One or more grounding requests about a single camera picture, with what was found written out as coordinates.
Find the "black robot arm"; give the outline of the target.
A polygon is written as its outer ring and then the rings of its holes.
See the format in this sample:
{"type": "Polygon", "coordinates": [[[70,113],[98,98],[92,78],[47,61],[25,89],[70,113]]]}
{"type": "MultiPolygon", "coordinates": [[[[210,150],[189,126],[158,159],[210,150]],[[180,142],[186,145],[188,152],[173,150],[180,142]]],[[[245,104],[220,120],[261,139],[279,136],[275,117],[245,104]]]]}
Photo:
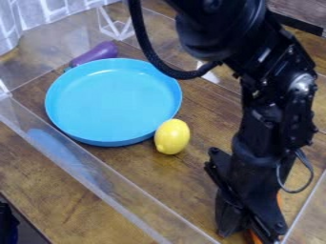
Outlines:
{"type": "Polygon", "coordinates": [[[287,225],[277,204],[285,178],[317,131],[312,123],[313,62],[283,29],[265,0],[166,0],[185,51],[232,70],[241,121],[231,151],[212,148],[204,170],[217,186],[220,236],[249,230],[279,244],[287,225]]]}

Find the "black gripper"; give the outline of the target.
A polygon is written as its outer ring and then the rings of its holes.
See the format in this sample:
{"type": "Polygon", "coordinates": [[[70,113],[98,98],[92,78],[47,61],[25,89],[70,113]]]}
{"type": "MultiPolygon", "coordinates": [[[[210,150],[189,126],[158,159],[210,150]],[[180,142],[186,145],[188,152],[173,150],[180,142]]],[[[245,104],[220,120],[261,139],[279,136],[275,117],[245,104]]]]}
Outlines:
{"type": "Polygon", "coordinates": [[[228,155],[208,149],[204,170],[217,186],[214,222],[217,235],[252,230],[263,244],[280,244],[287,225],[276,200],[280,189],[276,159],[249,154],[228,155]]]}

